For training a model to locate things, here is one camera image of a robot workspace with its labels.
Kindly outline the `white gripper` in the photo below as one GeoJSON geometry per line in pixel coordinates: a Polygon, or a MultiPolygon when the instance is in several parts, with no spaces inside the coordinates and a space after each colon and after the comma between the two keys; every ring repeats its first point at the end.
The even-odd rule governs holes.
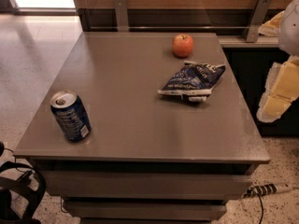
{"type": "Polygon", "coordinates": [[[265,82],[256,117],[274,122],[299,98],[299,0],[292,0],[259,29],[260,35],[278,36],[278,46],[291,56],[285,63],[273,63],[265,82]]]}

